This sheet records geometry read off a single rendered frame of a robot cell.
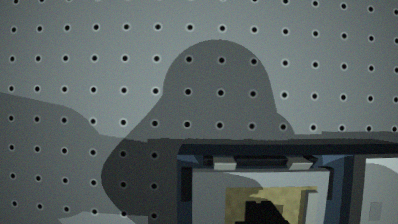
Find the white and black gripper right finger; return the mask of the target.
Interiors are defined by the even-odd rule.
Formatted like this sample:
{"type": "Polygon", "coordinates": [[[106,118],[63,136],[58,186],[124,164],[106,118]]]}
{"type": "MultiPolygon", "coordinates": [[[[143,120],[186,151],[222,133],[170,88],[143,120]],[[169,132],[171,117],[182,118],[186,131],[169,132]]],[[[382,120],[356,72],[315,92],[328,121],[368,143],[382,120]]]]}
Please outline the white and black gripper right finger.
{"type": "Polygon", "coordinates": [[[290,224],[277,210],[271,201],[261,201],[259,203],[271,224],[290,224]]]}

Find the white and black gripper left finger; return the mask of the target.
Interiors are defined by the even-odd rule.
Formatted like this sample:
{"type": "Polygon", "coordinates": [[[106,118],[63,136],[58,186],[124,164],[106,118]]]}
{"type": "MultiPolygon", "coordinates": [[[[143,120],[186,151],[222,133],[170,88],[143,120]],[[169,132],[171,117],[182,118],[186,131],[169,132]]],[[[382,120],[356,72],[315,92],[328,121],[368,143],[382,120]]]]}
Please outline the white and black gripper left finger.
{"type": "Polygon", "coordinates": [[[255,201],[245,203],[245,221],[235,221],[235,224],[271,224],[263,209],[255,201]]]}

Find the dark blue and white dock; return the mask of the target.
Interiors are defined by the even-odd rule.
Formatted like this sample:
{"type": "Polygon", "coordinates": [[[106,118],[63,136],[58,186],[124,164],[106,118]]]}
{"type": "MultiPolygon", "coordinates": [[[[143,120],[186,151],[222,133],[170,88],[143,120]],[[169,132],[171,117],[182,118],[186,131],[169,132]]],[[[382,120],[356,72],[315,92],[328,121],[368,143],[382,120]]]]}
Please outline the dark blue and white dock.
{"type": "Polygon", "coordinates": [[[182,144],[177,154],[177,224],[192,224],[193,168],[235,167],[326,168],[330,175],[323,224],[398,224],[398,144],[182,144]]]}

